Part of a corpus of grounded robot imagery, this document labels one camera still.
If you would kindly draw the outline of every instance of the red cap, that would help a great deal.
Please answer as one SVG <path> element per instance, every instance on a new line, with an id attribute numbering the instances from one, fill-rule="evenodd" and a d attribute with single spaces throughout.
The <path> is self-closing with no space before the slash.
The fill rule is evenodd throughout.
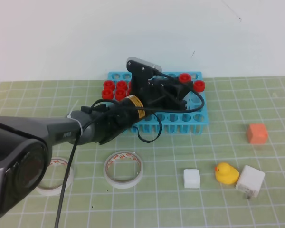
<path id="1" fill-rule="evenodd" d="M 130 95 L 130 93 L 131 93 L 131 88 L 129 88 L 129 89 L 127 90 L 127 96 Z"/>
<path id="2" fill-rule="evenodd" d="M 120 101 L 126 97 L 126 92 L 124 89 L 116 89 L 115 91 L 115 99 Z"/>
<path id="3" fill-rule="evenodd" d="M 205 90 L 205 87 L 206 87 L 206 84 L 202 80 L 197 80 L 193 83 L 193 89 L 198 93 L 203 92 Z"/>
<path id="4" fill-rule="evenodd" d="M 113 99 L 114 98 L 113 91 L 109 88 L 106 88 L 103 91 L 101 91 L 101 97 L 103 99 Z"/>
<path id="5" fill-rule="evenodd" d="M 128 84 L 126 81 L 118 81 L 116 83 L 116 89 L 124 89 L 127 90 L 128 89 Z"/>
<path id="6" fill-rule="evenodd" d="M 104 82 L 104 89 L 111 89 L 112 91 L 115 90 L 115 84 L 114 81 L 112 80 L 106 80 Z"/>
<path id="7" fill-rule="evenodd" d="M 191 75 L 190 74 L 181 74 L 179 76 L 179 81 L 183 82 L 183 83 L 189 82 L 189 81 L 191 81 Z"/>

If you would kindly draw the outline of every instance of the orange cube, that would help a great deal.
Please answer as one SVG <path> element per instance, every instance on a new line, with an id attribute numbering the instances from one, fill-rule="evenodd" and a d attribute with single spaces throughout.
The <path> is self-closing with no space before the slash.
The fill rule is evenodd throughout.
<path id="1" fill-rule="evenodd" d="M 268 137 L 265 124 L 250 124 L 247 138 L 250 144 L 265 144 Z"/>

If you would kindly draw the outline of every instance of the white cube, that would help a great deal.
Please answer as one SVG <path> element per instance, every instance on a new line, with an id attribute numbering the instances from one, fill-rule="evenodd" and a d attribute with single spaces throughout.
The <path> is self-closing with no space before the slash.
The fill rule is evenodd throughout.
<path id="1" fill-rule="evenodd" d="M 198 189 L 200 187 L 200 171 L 184 170 L 184 185 L 187 189 Z"/>
<path id="2" fill-rule="evenodd" d="M 245 165 L 238 179 L 236 189 L 246 193 L 249 197 L 257 197 L 260 192 L 265 173 Z"/>

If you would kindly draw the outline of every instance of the tape roll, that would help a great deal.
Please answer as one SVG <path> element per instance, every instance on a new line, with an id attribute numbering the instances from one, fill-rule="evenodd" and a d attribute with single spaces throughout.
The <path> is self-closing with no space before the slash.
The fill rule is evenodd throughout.
<path id="1" fill-rule="evenodd" d="M 113 180 L 108 175 L 109 168 L 116 160 L 124 159 L 124 158 L 129 158 L 129 159 L 136 161 L 138 163 L 138 166 L 140 167 L 140 171 L 139 171 L 138 175 L 132 180 L 129 180 L 129 181 Z M 140 180 L 143 177 L 142 160 L 140 159 L 140 157 L 136 153 L 130 152 L 130 151 L 119 151 L 119 152 L 113 153 L 110 157 L 107 158 L 107 160 L 104 163 L 104 177 L 107 180 L 107 182 L 111 186 L 113 186 L 114 188 L 128 189 L 128 188 L 134 187 L 136 184 L 138 184 L 140 182 Z"/>
<path id="2" fill-rule="evenodd" d="M 53 157 L 49 166 L 52 166 L 52 165 L 65 165 L 65 166 L 67 166 L 67 164 L 68 164 L 67 159 L 61 158 L 61 157 Z M 66 189 L 68 187 L 70 187 L 70 185 L 73 182 L 74 182 L 74 172 L 73 172 L 73 169 L 71 167 L 68 178 L 67 178 L 67 182 L 66 182 Z M 38 185 L 36 187 L 36 191 L 43 196 L 59 195 L 61 193 L 61 189 L 62 189 L 62 184 L 60 186 L 54 187 L 54 188 L 44 188 L 44 187 L 41 187 L 40 185 Z"/>

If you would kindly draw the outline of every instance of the green cutting mat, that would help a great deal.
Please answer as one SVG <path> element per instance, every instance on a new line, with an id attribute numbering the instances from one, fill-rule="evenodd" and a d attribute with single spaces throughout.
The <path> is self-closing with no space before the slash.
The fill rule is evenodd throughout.
<path id="1" fill-rule="evenodd" d="M 147 144 L 125 133 L 102 146 L 80 146 L 59 227 L 285 228 L 285 77 L 205 81 L 210 125 L 202 135 L 163 134 Z M 0 86 L 0 115 L 65 116 L 76 100 L 77 109 L 91 105 L 101 90 L 102 81 L 6 82 Z M 247 143 L 250 123 L 267 126 L 267 144 Z M 68 158 L 70 150 L 65 143 L 54 147 L 54 155 Z M 103 162 L 117 150 L 135 151 L 143 159 L 144 177 L 134 188 L 113 189 L 103 177 Z M 219 162 L 264 171 L 259 196 L 248 201 L 234 187 L 216 182 Z M 184 188 L 188 168 L 199 169 L 200 189 Z M 61 175 L 54 169 L 45 182 L 53 184 Z M 0 228 L 51 228 L 57 205 L 58 196 L 33 191 L 0 219 Z"/>

